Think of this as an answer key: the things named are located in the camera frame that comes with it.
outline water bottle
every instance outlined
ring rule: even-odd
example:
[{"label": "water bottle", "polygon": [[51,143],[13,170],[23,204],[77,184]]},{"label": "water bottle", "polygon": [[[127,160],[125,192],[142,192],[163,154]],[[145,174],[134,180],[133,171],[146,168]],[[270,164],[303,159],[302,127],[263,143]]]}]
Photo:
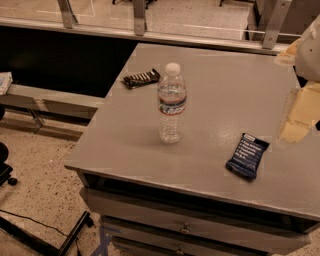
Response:
[{"label": "water bottle", "polygon": [[187,90],[179,64],[167,64],[165,72],[158,84],[159,133],[165,143],[171,144],[182,138]]}]

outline drawer front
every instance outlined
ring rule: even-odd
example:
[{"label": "drawer front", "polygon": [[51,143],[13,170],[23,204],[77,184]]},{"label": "drawer front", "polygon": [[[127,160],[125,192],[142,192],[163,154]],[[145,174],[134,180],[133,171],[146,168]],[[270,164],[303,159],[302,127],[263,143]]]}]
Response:
[{"label": "drawer front", "polygon": [[270,253],[288,254],[309,237],[254,223],[221,218],[156,202],[83,188],[83,199],[93,212],[183,234],[204,237]]},{"label": "drawer front", "polygon": [[123,239],[120,237],[113,237],[112,243],[114,247],[121,251],[128,252],[132,255],[138,255],[138,256],[168,256],[168,255],[174,255],[173,252],[158,248],[155,246],[150,246],[142,243],[137,243],[134,241],[130,241],[127,239]]},{"label": "drawer front", "polygon": [[100,223],[104,226],[107,233],[113,237],[121,237],[165,248],[175,252],[177,255],[179,253],[195,256],[257,256],[266,254],[106,216],[101,217]]}]

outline black cable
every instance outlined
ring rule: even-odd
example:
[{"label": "black cable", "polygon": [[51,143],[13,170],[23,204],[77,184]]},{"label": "black cable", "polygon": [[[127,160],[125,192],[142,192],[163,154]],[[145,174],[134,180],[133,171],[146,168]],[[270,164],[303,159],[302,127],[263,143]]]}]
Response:
[{"label": "black cable", "polygon": [[[30,218],[30,217],[22,216],[22,215],[19,215],[19,214],[16,214],[16,213],[12,213],[12,212],[8,212],[8,211],[1,210],[1,209],[0,209],[0,212],[4,212],[4,213],[7,213],[7,214],[10,214],[10,215],[19,217],[19,218],[31,220],[31,221],[33,221],[33,222],[35,222],[35,223],[37,223],[37,224],[40,224],[40,225],[42,225],[42,226],[44,226],[44,227],[46,227],[46,228],[51,228],[51,229],[59,232],[61,235],[64,235],[64,236],[68,237],[68,235],[64,234],[64,233],[63,233],[62,231],[60,231],[59,229],[57,229],[57,228],[55,228],[55,227],[51,227],[51,226],[49,226],[49,225],[46,225],[46,224],[44,224],[44,223],[42,223],[42,222],[40,222],[40,221],[34,220],[34,219]],[[80,253],[80,250],[79,250],[79,247],[78,247],[78,240],[79,240],[79,238],[76,237],[77,254],[78,254],[78,256],[81,256],[81,253]]]},{"label": "black cable", "polygon": [[38,224],[40,224],[40,225],[42,225],[42,226],[45,226],[45,227],[47,227],[47,228],[51,228],[51,229],[54,229],[55,231],[58,231],[61,235],[64,235],[64,236],[66,236],[66,237],[68,236],[68,235],[64,234],[62,231],[60,231],[59,229],[57,229],[57,228],[55,228],[55,227],[48,226],[48,225],[46,225],[46,224],[43,224],[43,223],[41,223],[41,222],[39,222],[39,221],[37,221],[37,220],[34,220],[34,219],[30,218],[30,217],[22,216],[22,215],[15,214],[15,213],[8,212],[8,211],[1,210],[1,209],[0,209],[0,212],[4,212],[4,213],[7,213],[7,214],[10,214],[10,215],[19,217],[19,218],[23,218],[23,219],[27,219],[27,220],[34,221],[35,223],[38,223]]}]

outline beige object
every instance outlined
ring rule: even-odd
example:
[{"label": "beige object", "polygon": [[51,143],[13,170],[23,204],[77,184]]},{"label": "beige object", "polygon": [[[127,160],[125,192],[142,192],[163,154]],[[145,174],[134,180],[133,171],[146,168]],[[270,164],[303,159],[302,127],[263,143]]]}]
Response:
[{"label": "beige object", "polygon": [[296,54],[299,41],[300,39],[297,39],[291,45],[289,45],[289,47],[285,51],[279,53],[274,58],[274,63],[281,66],[294,66],[296,62]]},{"label": "beige object", "polygon": [[309,132],[313,121],[320,120],[320,83],[308,82],[302,88],[280,133],[280,139],[298,143]]}]

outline metal frame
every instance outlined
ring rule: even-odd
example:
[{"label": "metal frame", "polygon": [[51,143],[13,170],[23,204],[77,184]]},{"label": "metal frame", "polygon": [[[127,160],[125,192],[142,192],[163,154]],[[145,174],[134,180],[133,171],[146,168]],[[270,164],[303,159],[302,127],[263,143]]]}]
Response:
[{"label": "metal frame", "polygon": [[78,23],[77,17],[74,15],[69,0],[58,0],[60,7],[62,22],[65,28],[73,28]]},{"label": "metal frame", "polygon": [[[91,119],[104,99],[47,89],[12,84],[0,104],[28,109],[36,121],[41,119],[38,111],[65,116]],[[43,122],[36,122],[41,128]]]},{"label": "metal frame", "polygon": [[123,38],[137,40],[140,42],[163,43],[178,46],[201,47],[208,49],[221,49],[246,53],[257,53],[266,55],[276,55],[285,50],[287,44],[276,44],[273,49],[265,49],[261,42],[227,40],[215,38],[201,38],[187,35],[173,35],[146,31],[143,36],[135,35],[134,31],[124,29],[114,29],[98,26],[76,25],[73,29],[66,29],[62,23],[22,20],[16,18],[1,18],[0,26],[28,28],[46,31],[67,32],[72,34],[103,36],[111,38]]},{"label": "metal frame", "polygon": [[134,33],[136,36],[143,36],[147,30],[145,0],[133,0]]},{"label": "metal frame", "polygon": [[264,48],[272,49],[275,46],[291,3],[292,0],[276,0],[274,2],[273,11],[268,21],[263,39]]}]

